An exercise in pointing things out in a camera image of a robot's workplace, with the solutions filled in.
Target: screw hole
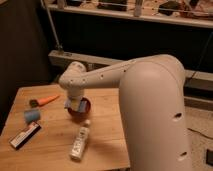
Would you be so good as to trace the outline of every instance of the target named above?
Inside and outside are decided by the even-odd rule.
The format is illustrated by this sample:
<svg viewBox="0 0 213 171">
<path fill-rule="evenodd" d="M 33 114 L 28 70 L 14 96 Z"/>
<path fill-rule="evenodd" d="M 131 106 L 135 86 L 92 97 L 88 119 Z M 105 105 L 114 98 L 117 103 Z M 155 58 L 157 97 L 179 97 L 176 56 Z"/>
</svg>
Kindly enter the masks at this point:
<svg viewBox="0 0 213 171">
<path fill-rule="evenodd" d="M 174 116 L 173 120 L 174 120 L 174 121 L 178 121 L 178 120 L 180 120 L 181 117 L 182 117 L 182 113 L 177 113 L 177 114 Z"/>
</svg>

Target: shelf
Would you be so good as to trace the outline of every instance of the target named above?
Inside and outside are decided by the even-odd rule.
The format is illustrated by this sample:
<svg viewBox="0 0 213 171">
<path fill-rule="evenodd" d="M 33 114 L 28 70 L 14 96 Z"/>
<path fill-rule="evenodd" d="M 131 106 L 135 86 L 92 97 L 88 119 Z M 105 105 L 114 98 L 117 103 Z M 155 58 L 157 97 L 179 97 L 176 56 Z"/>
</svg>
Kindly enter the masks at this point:
<svg viewBox="0 0 213 171">
<path fill-rule="evenodd" d="M 100 3 L 99 0 L 67 0 L 67 2 L 75 2 L 75 5 L 77 5 L 71 6 L 68 3 L 67 6 L 61 9 L 58 8 L 56 3 L 49 3 L 48 8 L 51 11 L 61 11 L 67 13 L 80 13 L 193 27 L 213 28 L 213 1 L 211 2 L 211 0 L 200 0 L 196 8 L 192 8 L 190 5 L 186 7 L 187 2 L 185 2 L 184 8 L 187 8 L 187 10 L 159 8 L 160 5 L 168 2 L 166 0 L 145 0 L 143 1 L 142 6 L 139 6 L 139 10 L 141 10 L 141 14 L 139 16 L 134 15 L 135 7 L 138 7 L 138 5 L 136 6 L 135 4 L 138 4 L 138 1 L 136 2 L 135 0 L 127 0 L 125 4 L 122 4 L 124 3 L 124 0 L 108 0 L 108 2 L 111 1 L 110 3 L 107 3 L 107 0 L 101 1 L 102 2 Z M 165 15 L 164 13 L 159 12 L 160 9 L 161 11 L 170 11 L 171 15 Z"/>
</svg>

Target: small box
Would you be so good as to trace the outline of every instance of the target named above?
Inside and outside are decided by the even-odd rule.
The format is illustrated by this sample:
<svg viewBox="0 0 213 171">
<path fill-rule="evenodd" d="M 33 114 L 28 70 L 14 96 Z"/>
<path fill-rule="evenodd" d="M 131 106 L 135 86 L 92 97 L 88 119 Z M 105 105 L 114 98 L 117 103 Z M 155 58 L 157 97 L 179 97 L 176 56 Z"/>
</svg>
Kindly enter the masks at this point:
<svg viewBox="0 0 213 171">
<path fill-rule="evenodd" d="M 41 126 L 36 122 L 30 123 L 25 129 L 23 129 L 10 141 L 10 145 L 18 150 L 40 129 Z"/>
</svg>

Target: blue cup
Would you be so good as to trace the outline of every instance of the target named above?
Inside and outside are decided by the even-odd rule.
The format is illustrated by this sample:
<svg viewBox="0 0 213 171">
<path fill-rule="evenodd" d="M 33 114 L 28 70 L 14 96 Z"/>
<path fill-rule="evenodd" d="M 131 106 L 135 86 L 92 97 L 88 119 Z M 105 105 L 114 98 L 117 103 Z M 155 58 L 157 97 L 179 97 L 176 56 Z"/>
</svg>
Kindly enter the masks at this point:
<svg viewBox="0 0 213 171">
<path fill-rule="evenodd" d="M 31 122 L 38 121 L 41 116 L 38 109 L 31 109 L 24 111 L 24 118 L 27 124 L 30 124 Z"/>
</svg>

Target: small bottle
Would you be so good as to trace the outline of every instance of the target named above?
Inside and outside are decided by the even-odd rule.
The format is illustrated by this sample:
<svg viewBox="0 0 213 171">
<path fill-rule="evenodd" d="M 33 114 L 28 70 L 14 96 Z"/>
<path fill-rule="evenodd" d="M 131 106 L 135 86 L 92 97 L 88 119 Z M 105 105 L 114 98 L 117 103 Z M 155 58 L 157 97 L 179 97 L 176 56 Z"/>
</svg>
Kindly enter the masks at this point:
<svg viewBox="0 0 213 171">
<path fill-rule="evenodd" d="M 70 151 L 71 159 L 80 161 L 83 156 L 84 148 L 87 143 L 87 139 L 89 136 L 89 126 L 90 120 L 86 120 L 84 125 L 80 128 L 77 137 L 73 143 L 72 149 Z"/>
</svg>

